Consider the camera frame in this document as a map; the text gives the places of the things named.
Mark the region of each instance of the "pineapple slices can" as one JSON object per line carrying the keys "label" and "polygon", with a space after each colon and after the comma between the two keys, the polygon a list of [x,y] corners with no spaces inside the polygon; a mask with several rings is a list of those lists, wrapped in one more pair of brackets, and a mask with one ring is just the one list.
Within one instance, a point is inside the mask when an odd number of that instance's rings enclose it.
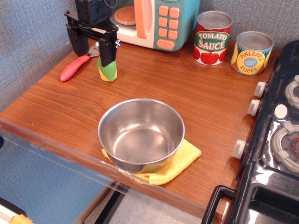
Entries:
{"label": "pineapple slices can", "polygon": [[237,36],[231,66],[244,75],[262,73],[268,63],[274,45],[273,39],[264,33],[246,31]]}

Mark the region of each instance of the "spatula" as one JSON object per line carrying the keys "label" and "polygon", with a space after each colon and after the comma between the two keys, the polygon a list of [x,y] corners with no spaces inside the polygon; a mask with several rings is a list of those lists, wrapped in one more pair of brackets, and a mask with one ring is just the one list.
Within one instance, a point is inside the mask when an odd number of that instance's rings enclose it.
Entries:
{"label": "spatula", "polygon": [[90,47],[87,55],[77,58],[75,61],[71,62],[68,66],[66,66],[62,70],[62,72],[60,73],[60,78],[59,78],[60,81],[64,82],[64,81],[68,80],[76,73],[76,71],[78,70],[78,68],[81,67],[81,65],[83,65],[85,62],[87,62],[89,60],[89,58],[96,57],[99,55],[100,55],[99,42],[96,42],[94,45],[92,45]]}

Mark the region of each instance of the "wooden countertop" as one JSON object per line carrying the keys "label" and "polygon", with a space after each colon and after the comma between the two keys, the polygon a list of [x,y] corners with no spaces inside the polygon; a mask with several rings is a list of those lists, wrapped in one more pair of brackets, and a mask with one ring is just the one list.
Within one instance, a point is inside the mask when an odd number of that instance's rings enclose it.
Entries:
{"label": "wooden countertop", "polygon": [[[236,188],[240,161],[232,156],[234,146],[249,137],[254,123],[247,114],[250,101],[256,98],[257,83],[268,81],[280,52],[272,52],[264,73],[246,76],[230,66],[234,42],[229,43],[225,62],[216,66],[197,63],[193,43],[191,35],[181,50],[170,53],[122,42],[116,58],[118,77],[111,83],[101,80],[98,57],[61,83],[60,72],[77,58],[72,52],[0,114],[0,129],[202,217],[217,185]],[[174,107],[184,120],[185,139],[202,151],[162,186],[129,179],[101,152],[101,116],[131,98],[153,98]],[[225,206],[223,201],[218,207],[219,218]]]}

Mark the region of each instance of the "toy microwave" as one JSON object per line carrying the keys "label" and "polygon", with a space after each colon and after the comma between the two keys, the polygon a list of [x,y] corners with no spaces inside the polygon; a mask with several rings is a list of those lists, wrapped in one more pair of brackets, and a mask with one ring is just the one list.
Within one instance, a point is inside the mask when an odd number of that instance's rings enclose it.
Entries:
{"label": "toy microwave", "polygon": [[194,30],[200,0],[117,0],[110,21],[118,38],[147,48],[176,51]]}

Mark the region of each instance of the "can lid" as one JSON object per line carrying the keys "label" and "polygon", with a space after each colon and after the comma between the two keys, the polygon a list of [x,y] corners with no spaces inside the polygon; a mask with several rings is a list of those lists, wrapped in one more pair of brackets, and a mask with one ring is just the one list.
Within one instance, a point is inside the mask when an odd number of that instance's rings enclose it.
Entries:
{"label": "can lid", "polygon": [[197,22],[205,29],[221,29],[230,27],[233,19],[221,11],[206,11],[198,15]]}
{"label": "can lid", "polygon": [[248,50],[267,50],[273,48],[274,40],[267,34],[257,31],[245,31],[236,39],[237,43]]}

